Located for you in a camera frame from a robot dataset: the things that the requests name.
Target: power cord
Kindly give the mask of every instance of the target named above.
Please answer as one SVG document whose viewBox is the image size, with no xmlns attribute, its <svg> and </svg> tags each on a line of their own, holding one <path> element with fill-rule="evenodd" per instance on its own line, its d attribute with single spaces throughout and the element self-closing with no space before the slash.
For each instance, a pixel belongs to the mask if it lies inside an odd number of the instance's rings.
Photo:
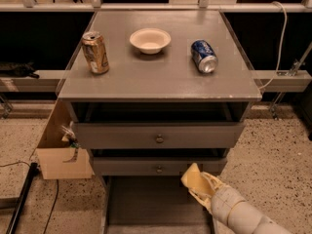
<svg viewBox="0 0 312 234">
<path fill-rule="evenodd" d="M 31 160 L 32 156 L 35 154 L 35 151 L 36 151 L 36 149 L 34 149 L 34 150 L 32 151 L 32 153 L 31 153 L 30 156 L 29 156 L 29 160 Z"/>
<path fill-rule="evenodd" d="M 280 2 L 274 1 L 274 2 L 272 2 L 272 4 L 276 5 L 277 7 L 280 7 L 283 10 L 283 13 L 284 13 L 284 25 L 283 25 L 283 30 L 282 30 L 282 33 L 281 33 L 281 40 L 280 40 L 280 46 L 279 46 L 279 55 L 278 55 L 277 64 L 276 64 L 276 68 L 275 68 L 275 71 L 277 72 L 279 70 L 280 61 L 281 61 L 282 45 L 283 45 L 285 28 L 286 28 L 288 17 L 287 17 L 287 13 L 286 13 L 286 10 L 285 10 L 284 6 Z M 259 89 L 262 90 L 265 87 L 267 87 L 273 81 L 273 79 L 274 79 L 274 77 L 272 77 L 266 84 L 264 84 L 263 86 L 259 87 Z"/>
<path fill-rule="evenodd" d="M 18 165 L 18 164 L 25 164 L 25 165 L 27 165 L 30 168 L 30 165 L 28 163 L 24 162 L 24 161 L 16 161 L 14 163 L 6 164 L 6 165 L 0 165 L 0 168 L 10 167 L 10 166 L 13 166 L 13 165 Z"/>
<path fill-rule="evenodd" d="M 48 225 L 49 225 L 49 222 L 50 222 L 50 218 L 52 216 L 52 212 L 55 208 L 55 205 L 56 205 L 56 202 L 57 202 L 57 199 L 58 199 L 58 195 L 59 195 L 59 180 L 57 179 L 57 193 L 56 193 L 56 198 L 55 198 L 55 201 L 53 202 L 53 205 L 52 205 L 52 208 L 51 208 L 51 211 L 50 211 L 50 214 L 49 214 L 49 217 L 48 217 L 48 220 L 47 220 L 47 223 L 46 223 L 46 226 L 45 226 L 45 230 L 43 231 L 43 234 L 46 233 L 47 229 L 48 229 Z"/>
</svg>

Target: cardboard box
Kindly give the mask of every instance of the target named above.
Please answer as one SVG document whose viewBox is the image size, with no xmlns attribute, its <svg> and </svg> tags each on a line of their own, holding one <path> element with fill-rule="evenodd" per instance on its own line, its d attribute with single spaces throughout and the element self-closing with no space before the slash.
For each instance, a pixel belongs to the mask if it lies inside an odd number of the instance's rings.
<svg viewBox="0 0 312 234">
<path fill-rule="evenodd" d="M 70 120 L 64 103 L 57 100 L 36 149 L 44 179 L 91 178 L 93 175 L 86 149 L 79 148 L 75 162 L 64 162 L 70 160 L 75 152 L 75 148 L 69 147 L 68 142 L 61 140 L 61 126 L 67 127 Z"/>
</svg>

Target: white cable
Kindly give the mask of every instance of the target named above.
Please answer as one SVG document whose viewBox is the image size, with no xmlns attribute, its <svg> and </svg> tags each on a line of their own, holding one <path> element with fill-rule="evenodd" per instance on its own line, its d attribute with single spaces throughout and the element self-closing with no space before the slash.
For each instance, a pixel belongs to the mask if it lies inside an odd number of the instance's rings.
<svg viewBox="0 0 312 234">
<path fill-rule="evenodd" d="M 283 45 L 283 40 L 284 40 L 284 33 L 285 33 L 285 28 L 286 28 L 286 24 L 287 24 L 287 13 L 286 10 L 284 8 L 284 6 L 280 3 L 280 2 L 272 2 L 272 4 L 280 7 L 283 10 L 284 13 L 284 25 L 283 25 L 283 30 L 281 33 L 281 40 L 280 40 L 280 46 L 279 46 L 279 55 L 277 58 L 277 64 L 276 64 L 276 68 L 275 71 L 277 72 L 279 70 L 279 66 L 280 66 L 280 60 L 281 60 L 281 53 L 282 53 L 282 45 Z M 266 84 L 264 84 L 263 86 L 259 87 L 260 90 L 264 89 L 266 86 L 268 86 L 274 79 L 274 76 L 271 78 L 271 80 L 269 80 Z"/>
</svg>

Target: soda can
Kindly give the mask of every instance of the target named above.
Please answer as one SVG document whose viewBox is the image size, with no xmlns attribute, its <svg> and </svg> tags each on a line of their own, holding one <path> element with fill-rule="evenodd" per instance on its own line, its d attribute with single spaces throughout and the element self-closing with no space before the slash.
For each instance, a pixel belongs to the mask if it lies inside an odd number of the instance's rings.
<svg viewBox="0 0 312 234">
<path fill-rule="evenodd" d="M 82 36 L 82 48 L 91 72 L 102 74 L 108 71 L 109 65 L 104 39 L 99 32 L 86 32 Z"/>
<path fill-rule="evenodd" d="M 218 64 L 215 52 L 205 40 L 197 40 L 191 46 L 193 60 L 201 73 L 212 73 Z"/>
</svg>

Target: drawer front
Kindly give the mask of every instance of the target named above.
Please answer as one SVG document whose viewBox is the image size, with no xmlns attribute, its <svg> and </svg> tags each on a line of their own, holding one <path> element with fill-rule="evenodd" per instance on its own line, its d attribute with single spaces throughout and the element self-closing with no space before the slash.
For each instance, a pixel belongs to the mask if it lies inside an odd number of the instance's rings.
<svg viewBox="0 0 312 234">
<path fill-rule="evenodd" d="M 243 123 L 205 126 L 109 126 L 73 124 L 83 148 L 231 148 L 244 129 Z"/>
<path fill-rule="evenodd" d="M 226 158 L 95 158 L 93 169 L 97 176 L 181 176 L 192 163 L 197 163 L 203 171 L 219 175 L 226 162 Z"/>
</svg>

